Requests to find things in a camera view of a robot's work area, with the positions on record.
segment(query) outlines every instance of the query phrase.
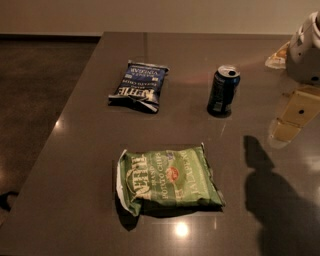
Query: soda can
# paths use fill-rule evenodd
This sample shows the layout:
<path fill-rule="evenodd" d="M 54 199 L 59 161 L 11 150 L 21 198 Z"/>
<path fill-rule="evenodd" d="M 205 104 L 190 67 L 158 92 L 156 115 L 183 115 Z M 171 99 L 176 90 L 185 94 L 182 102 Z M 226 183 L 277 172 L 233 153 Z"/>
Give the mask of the soda can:
<path fill-rule="evenodd" d="M 240 72 L 232 65 L 223 65 L 214 74 L 208 112 L 215 117 L 231 115 L 231 103 L 240 82 Z"/>

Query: floor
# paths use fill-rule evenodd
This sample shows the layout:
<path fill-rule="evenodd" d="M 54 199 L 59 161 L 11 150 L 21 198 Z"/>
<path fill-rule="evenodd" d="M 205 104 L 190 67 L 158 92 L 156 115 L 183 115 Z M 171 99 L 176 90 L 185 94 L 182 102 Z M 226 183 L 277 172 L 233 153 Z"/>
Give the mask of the floor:
<path fill-rule="evenodd" d="M 0 38 L 0 226 L 98 41 Z"/>

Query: dark blue chip bag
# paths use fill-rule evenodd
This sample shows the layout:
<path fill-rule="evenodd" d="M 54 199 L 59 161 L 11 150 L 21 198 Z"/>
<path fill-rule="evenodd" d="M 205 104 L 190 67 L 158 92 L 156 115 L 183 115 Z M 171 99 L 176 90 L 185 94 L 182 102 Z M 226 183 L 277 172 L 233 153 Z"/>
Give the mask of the dark blue chip bag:
<path fill-rule="evenodd" d="M 127 106 L 143 112 L 157 113 L 162 84 L 169 68 L 132 62 L 119 87 L 109 95 L 109 105 Z"/>

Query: gray table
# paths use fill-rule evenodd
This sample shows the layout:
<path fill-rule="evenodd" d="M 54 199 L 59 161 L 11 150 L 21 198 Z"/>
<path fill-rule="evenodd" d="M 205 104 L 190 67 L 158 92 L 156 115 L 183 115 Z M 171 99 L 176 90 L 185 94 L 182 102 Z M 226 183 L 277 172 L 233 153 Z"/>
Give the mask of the gray table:
<path fill-rule="evenodd" d="M 267 143 L 281 94 L 296 83 L 264 62 L 289 38 L 105 33 L 0 229 L 0 254 L 302 255 L 295 253 L 307 248 L 304 255 L 312 255 L 320 237 L 319 120 L 284 149 Z M 107 105 L 128 59 L 170 67 L 158 114 Z M 206 106 L 222 64 L 238 65 L 241 82 L 232 116 L 217 119 Z M 245 135 L 257 141 L 245 148 Z M 124 229 L 114 198 L 123 149 L 201 142 L 224 211 L 141 216 L 133 231 Z M 188 228 L 184 237 L 179 223 Z"/>

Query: chip bag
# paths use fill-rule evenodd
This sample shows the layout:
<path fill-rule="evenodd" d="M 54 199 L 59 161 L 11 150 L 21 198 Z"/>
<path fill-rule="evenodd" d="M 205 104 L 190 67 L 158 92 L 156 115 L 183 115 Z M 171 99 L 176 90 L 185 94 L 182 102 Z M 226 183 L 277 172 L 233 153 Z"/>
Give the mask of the chip bag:
<path fill-rule="evenodd" d="M 117 166 L 117 194 L 133 216 L 143 205 L 158 209 L 221 208 L 222 194 L 211 181 L 203 145 L 181 151 L 124 151 Z"/>
<path fill-rule="evenodd" d="M 286 69 L 287 50 L 290 42 L 282 45 L 278 51 L 273 53 L 265 62 L 265 65 L 273 69 Z"/>
<path fill-rule="evenodd" d="M 132 62 L 113 95 L 109 105 L 127 106 L 143 112 L 157 113 L 166 66 Z"/>

